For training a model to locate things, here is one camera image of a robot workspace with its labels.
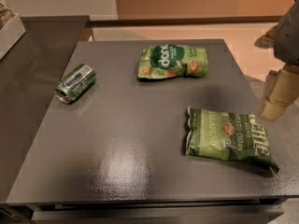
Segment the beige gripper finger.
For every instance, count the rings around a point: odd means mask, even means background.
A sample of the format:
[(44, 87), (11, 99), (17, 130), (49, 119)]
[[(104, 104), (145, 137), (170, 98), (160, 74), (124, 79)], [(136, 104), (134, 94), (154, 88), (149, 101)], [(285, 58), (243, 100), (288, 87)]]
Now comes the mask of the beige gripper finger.
[(266, 77), (259, 116), (279, 119), (299, 98), (299, 66), (286, 63), (279, 71), (271, 70)]
[(271, 49), (274, 47), (274, 38), (276, 36), (277, 32), (277, 26), (273, 26), (271, 29), (269, 29), (265, 34), (260, 36), (254, 43), (255, 47), (261, 48), (261, 49)]

